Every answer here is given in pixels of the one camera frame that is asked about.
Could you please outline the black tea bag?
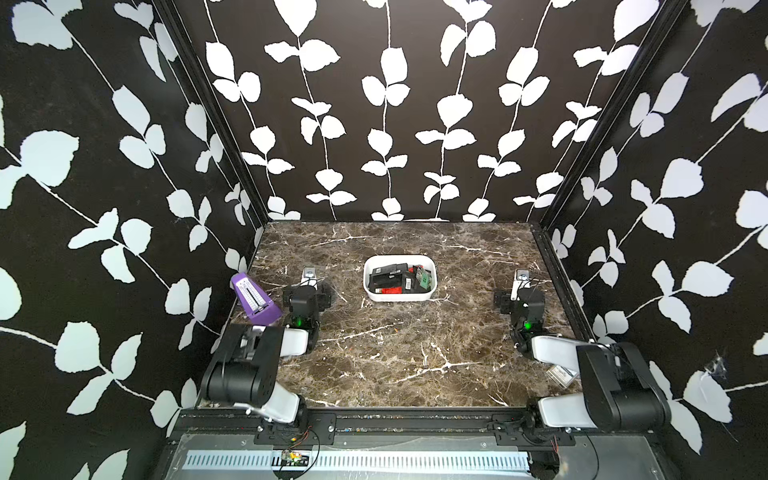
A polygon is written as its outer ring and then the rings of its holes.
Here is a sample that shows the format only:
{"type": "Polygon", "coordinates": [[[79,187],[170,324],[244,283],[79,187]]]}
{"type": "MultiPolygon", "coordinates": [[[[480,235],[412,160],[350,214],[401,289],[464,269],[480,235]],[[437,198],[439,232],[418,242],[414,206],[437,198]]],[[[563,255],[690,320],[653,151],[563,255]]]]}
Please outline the black tea bag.
{"type": "Polygon", "coordinates": [[[390,264],[374,268],[369,276],[367,289],[375,293],[377,288],[403,286],[403,274],[409,269],[406,263],[390,264]]]}
{"type": "Polygon", "coordinates": [[[417,267],[410,267],[408,271],[403,274],[404,294],[416,294],[421,292],[420,281],[417,278],[417,270],[417,267]]]}

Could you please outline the small red tea bag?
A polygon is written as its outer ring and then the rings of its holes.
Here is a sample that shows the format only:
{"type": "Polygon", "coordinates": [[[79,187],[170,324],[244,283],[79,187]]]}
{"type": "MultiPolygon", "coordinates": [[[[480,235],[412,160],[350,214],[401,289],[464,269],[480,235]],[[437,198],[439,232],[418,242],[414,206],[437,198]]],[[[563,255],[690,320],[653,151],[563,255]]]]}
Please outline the small red tea bag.
{"type": "Polygon", "coordinates": [[[375,293],[383,295],[400,295],[403,293],[403,289],[402,287],[377,288],[375,293]]]}

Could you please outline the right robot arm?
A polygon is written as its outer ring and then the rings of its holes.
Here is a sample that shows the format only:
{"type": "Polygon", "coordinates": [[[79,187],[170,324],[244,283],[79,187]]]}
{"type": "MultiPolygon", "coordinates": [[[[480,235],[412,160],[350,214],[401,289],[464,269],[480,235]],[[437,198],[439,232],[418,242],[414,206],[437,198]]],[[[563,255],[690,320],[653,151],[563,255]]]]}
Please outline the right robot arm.
{"type": "Polygon", "coordinates": [[[642,432],[671,422],[668,400],[635,345],[551,334],[544,328],[544,293],[528,283],[496,290],[493,303],[510,317],[519,353],[547,365],[565,386],[575,379],[581,383],[579,393],[536,400],[535,423],[550,429],[642,432]]]}

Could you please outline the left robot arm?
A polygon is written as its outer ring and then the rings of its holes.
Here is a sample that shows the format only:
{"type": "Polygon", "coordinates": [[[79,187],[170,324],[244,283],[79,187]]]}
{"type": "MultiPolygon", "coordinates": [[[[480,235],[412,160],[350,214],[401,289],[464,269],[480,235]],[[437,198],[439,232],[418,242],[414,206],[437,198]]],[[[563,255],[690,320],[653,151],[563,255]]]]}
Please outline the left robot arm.
{"type": "Polygon", "coordinates": [[[305,276],[284,291],[288,311],[283,312],[247,274],[234,275],[231,284],[248,322],[226,327],[202,378],[203,398],[298,426],[305,421],[306,402],[278,382],[278,368],[282,359],[314,350],[332,289],[305,276]]]}

